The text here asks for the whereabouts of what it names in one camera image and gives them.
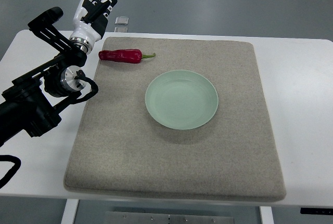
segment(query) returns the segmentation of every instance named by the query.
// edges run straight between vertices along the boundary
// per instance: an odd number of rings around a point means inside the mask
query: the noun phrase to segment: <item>white table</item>
[[[61,33],[69,37],[71,31],[61,31]],[[333,207],[332,42],[320,39],[135,33],[106,33],[103,40],[109,36],[232,40],[252,43],[271,117],[287,196],[275,203],[211,202],[211,204]],[[97,54],[102,49],[103,40],[95,44],[83,68],[88,77],[94,77],[98,63]],[[55,49],[30,31],[19,32],[0,62],[0,92],[10,87],[13,79],[50,60],[56,54]],[[48,94],[45,95],[52,105],[60,101]],[[137,200],[74,193],[64,189],[63,176],[84,106],[85,104],[81,103],[66,108],[60,114],[61,123],[41,137],[30,138],[25,131],[21,131],[0,148],[0,154],[11,154],[22,160],[21,168],[0,190],[0,195]],[[0,176],[11,166],[11,163],[0,163]]]

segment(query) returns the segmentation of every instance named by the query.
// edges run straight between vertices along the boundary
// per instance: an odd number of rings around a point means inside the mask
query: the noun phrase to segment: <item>green plate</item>
[[[165,72],[146,91],[146,107],[160,124],[172,129],[194,129],[216,113],[219,98],[204,76],[185,70]]]

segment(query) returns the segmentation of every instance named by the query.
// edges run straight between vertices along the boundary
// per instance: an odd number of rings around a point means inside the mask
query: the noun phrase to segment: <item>red chili pepper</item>
[[[153,55],[143,55],[139,49],[124,49],[124,50],[114,50],[108,51],[103,50],[98,53],[101,60],[110,60],[115,62],[125,62],[137,64],[140,63],[142,59],[155,57]]]

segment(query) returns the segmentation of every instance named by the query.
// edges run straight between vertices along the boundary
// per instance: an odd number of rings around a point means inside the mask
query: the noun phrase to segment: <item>green pepper stem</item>
[[[142,59],[152,58],[152,57],[155,57],[155,56],[156,56],[155,53],[153,53],[152,55],[144,55],[144,54],[142,54]]]

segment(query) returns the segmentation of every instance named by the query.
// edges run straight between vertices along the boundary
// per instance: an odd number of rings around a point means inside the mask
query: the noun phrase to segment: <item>black cable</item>
[[[93,96],[95,96],[98,93],[97,84],[92,79],[86,77],[82,70],[77,71],[76,74],[77,74],[77,76],[74,79],[86,81],[87,83],[89,83],[91,85],[92,91],[90,93],[86,94],[84,97],[77,99],[72,104],[85,102],[85,101],[91,99]]]
[[[0,189],[6,185],[21,167],[21,160],[12,155],[0,155],[0,162],[12,162],[14,166],[0,180]]]

